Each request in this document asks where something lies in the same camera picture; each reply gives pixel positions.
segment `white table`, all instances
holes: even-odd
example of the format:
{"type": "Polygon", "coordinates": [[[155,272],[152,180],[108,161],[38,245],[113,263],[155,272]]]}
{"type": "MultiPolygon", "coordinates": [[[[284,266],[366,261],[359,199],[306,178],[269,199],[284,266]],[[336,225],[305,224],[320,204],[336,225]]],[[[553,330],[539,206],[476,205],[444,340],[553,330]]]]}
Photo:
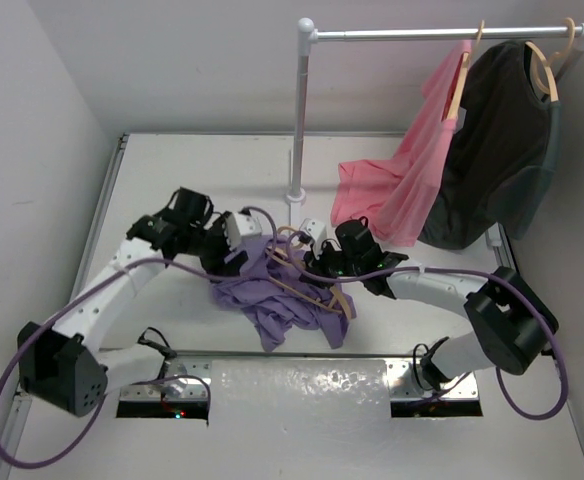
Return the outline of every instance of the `white table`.
{"type": "MultiPolygon", "coordinates": [[[[217,210],[257,205],[270,211],[277,224],[286,223],[288,208],[282,199],[289,180],[291,143],[289,136],[131,135],[106,202],[87,278],[109,260],[129,226],[162,207],[179,186],[209,195],[217,210]]],[[[303,217],[329,219],[339,162],[388,158],[398,143],[399,139],[387,136],[306,138],[304,187],[308,198],[303,217]]],[[[428,265],[486,271],[497,266],[494,252],[483,239],[460,253],[423,244],[402,251],[428,265]]],[[[188,261],[198,266],[196,260],[188,261]]],[[[360,285],[348,285],[346,291],[355,299],[358,318],[338,353],[406,353],[415,343],[469,330],[467,321],[435,307],[374,297],[360,285]]],[[[177,349],[261,351],[258,335],[247,319],[216,308],[206,282],[176,271],[166,271],[141,292],[114,325],[104,346],[129,346],[148,325],[160,328],[177,349]]],[[[277,349],[330,351],[320,331],[296,328],[277,349]]],[[[116,419],[113,397],[94,431],[67,459],[41,471],[13,470],[10,479],[145,479],[156,475],[584,479],[583,455],[567,409],[550,421],[525,421],[509,409],[498,392],[494,373],[486,371],[477,375],[483,417],[390,419],[382,369],[374,361],[352,362],[316,364],[313,368],[317,370],[309,376],[319,378],[335,369],[339,375],[356,372],[367,383],[345,393],[324,388],[311,397],[303,393],[307,382],[301,385],[290,380],[289,363],[285,367],[264,361],[246,370],[243,364],[214,362],[209,428],[195,420],[116,419]],[[362,398],[374,400],[365,411],[362,398]]],[[[532,411],[543,410],[556,399],[558,380],[548,358],[538,359],[523,378],[508,380],[515,397],[532,411]]],[[[34,401],[18,456],[49,456],[81,424],[82,420],[34,401]]]]}

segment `wire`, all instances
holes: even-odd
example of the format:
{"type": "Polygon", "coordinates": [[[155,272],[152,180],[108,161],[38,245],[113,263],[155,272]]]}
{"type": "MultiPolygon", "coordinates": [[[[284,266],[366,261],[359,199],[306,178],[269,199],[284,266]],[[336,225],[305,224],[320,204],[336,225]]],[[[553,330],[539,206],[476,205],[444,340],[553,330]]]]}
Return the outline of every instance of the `wire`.
{"type": "Polygon", "coordinates": [[[423,390],[424,392],[428,392],[434,390],[433,388],[425,388],[421,384],[421,378],[419,375],[419,369],[416,368],[416,352],[419,347],[425,348],[426,355],[430,352],[430,348],[425,343],[417,343],[414,348],[412,349],[412,373],[414,374],[414,379],[416,380],[417,385],[423,390]]]}
{"type": "MultiPolygon", "coordinates": [[[[380,277],[383,275],[389,275],[392,273],[402,273],[402,272],[421,272],[420,267],[395,267],[395,268],[388,268],[384,270],[378,270],[376,272],[368,273],[365,275],[361,275],[358,277],[348,277],[348,278],[330,278],[330,277],[322,277],[320,275],[315,275],[313,273],[309,273],[303,269],[303,267],[299,264],[299,262],[291,255],[292,253],[292,242],[300,235],[300,233],[293,233],[287,239],[285,244],[285,251],[288,254],[289,261],[292,266],[300,273],[305,275],[306,277],[310,278],[311,280],[316,280],[319,282],[324,283],[353,283],[353,282],[361,282],[364,280],[369,280],[371,278],[380,277]]],[[[565,366],[565,357],[559,346],[559,343],[556,340],[556,337],[550,330],[545,318],[543,315],[539,313],[539,311],[532,305],[532,303],[523,295],[516,287],[510,285],[508,282],[503,280],[502,278],[497,277],[491,273],[481,272],[478,270],[464,270],[460,268],[434,268],[434,267],[426,267],[425,272],[427,273],[442,273],[445,275],[470,275],[473,277],[481,277],[485,278],[491,282],[497,283],[501,287],[508,290],[514,297],[521,302],[521,304],[530,312],[530,314],[536,319],[539,324],[541,330],[545,337],[547,338],[552,350],[554,350],[557,368],[559,370],[559,379],[561,382],[561,392],[559,393],[559,398],[556,404],[550,408],[547,412],[540,413],[540,414],[532,414],[522,410],[512,399],[512,396],[507,391],[505,387],[505,383],[503,381],[503,372],[500,368],[496,368],[496,379],[499,383],[499,387],[501,388],[501,392],[505,397],[505,400],[508,404],[512,407],[512,409],[528,420],[547,420],[548,418],[552,418],[557,415],[563,406],[566,404],[568,400],[568,392],[569,392],[569,381],[568,381],[568,373],[567,368],[565,366]]]]}
{"type": "Polygon", "coordinates": [[[148,331],[156,333],[159,337],[161,337],[161,340],[163,340],[163,343],[165,344],[165,346],[168,347],[170,350],[172,350],[172,347],[170,346],[170,342],[168,342],[168,340],[165,338],[165,335],[163,335],[158,328],[154,328],[154,327],[146,328],[143,331],[143,333],[141,334],[141,336],[139,337],[139,340],[141,340],[141,339],[145,340],[145,334],[148,331]]]}
{"type": "Polygon", "coordinates": [[[161,394],[161,407],[163,408],[163,410],[165,410],[166,412],[169,413],[178,413],[177,410],[175,410],[174,408],[172,408],[170,405],[168,405],[168,403],[165,401],[165,395],[161,394]]]}
{"type": "Polygon", "coordinates": [[[424,398],[423,400],[415,400],[414,402],[409,402],[408,406],[418,408],[418,407],[422,407],[423,405],[429,405],[430,403],[440,399],[443,395],[447,395],[448,393],[450,393],[452,390],[454,390],[456,387],[458,387],[463,380],[465,380],[469,376],[470,376],[469,373],[464,373],[463,375],[461,375],[459,377],[459,379],[451,387],[445,388],[443,390],[437,390],[432,395],[430,395],[428,398],[424,398]]]}

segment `black bracket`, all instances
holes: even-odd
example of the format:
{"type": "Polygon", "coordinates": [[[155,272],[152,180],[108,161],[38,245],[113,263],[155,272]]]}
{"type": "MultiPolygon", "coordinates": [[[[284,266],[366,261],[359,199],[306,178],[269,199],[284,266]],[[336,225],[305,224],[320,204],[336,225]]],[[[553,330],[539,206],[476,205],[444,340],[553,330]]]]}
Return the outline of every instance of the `black bracket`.
{"type": "MultiPolygon", "coordinates": [[[[559,322],[511,268],[499,267],[494,275],[515,287],[536,308],[552,333],[559,322]]],[[[488,281],[478,292],[468,295],[464,305],[483,353],[505,372],[522,375],[547,343],[538,321],[508,290],[488,281]]]]}
{"type": "MultiPolygon", "coordinates": [[[[39,325],[29,322],[18,335],[19,347],[39,325]]],[[[104,367],[81,345],[80,335],[68,338],[47,330],[19,361],[23,390],[82,417],[96,407],[106,391],[104,367]]]]}
{"type": "Polygon", "coordinates": [[[247,253],[227,259],[231,252],[225,237],[225,224],[230,212],[221,213],[207,227],[213,214],[210,197],[179,188],[164,208],[154,215],[141,217],[126,235],[128,239],[149,242],[168,260],[179,254],[193,255],[201,260],[201,266],[209,274],[236,276],[248,259],[247,253]]]}

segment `metal rod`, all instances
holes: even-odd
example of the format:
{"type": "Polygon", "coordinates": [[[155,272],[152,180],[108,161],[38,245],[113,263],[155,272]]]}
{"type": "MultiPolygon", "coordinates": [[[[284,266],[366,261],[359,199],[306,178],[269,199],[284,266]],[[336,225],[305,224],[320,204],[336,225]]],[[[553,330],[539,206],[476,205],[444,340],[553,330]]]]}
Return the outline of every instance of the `metal rod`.
{"type": "Polygon", "coordinates": [[[296,122],[294,125],[294,145],[292,146],[292,180],[289,196],[300,198],[301,191],[301,161],[303,157],[303,137],[305,134],[305,105],[308,96],[308,64],[310,57],[299,55],[296,76],[296,122]]]}
{"type": "MultiPolygon", "coordinates": [[[[477,28],[440,28],[416,30],[354,30],[338,32],[316,32],[315,42],[372,42],[382,40],[472,40],[477,28]]],[[[485,28],[483,39],[508,40],[515,38],[567,38],[568,27],[519,27],[485,28]]],[[[575,37],[583,34],[583,25],[574,31],[575,37]]]]}

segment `clothing rack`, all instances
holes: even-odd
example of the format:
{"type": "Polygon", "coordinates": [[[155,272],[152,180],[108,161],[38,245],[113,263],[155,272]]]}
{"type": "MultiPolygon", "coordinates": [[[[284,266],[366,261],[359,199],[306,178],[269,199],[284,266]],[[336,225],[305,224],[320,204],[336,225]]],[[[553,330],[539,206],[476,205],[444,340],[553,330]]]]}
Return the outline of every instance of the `clothing rack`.
{"type": "MultiPolygon", "coordinates": [[[[314,28],[314,22],[302,18],[298,22],[299,58],[296,83],[296,113],[294,144],[291,158],[291,180],[287,200],[290,203],[290,224],[300,222],[300,208],[305,199],[301,186],[303,164],[303,138],[305,135],[305,107],[308,93],[308,64],[312,45],[323,42],[377,42],[414,40],[472,40],[479,33],[477,28],[411,29],[411,30],[354,30],[323,32],[314,28]]],[[[484,28],[482,38],[487,40],[507,40],[514,38],[567,38],[570,29],[565,26],[484,28]]],[[[584,53],[584,23],[574,30],[574,47],[563,62],[555,78],[558,82],[576,65],[584,53]]]]}

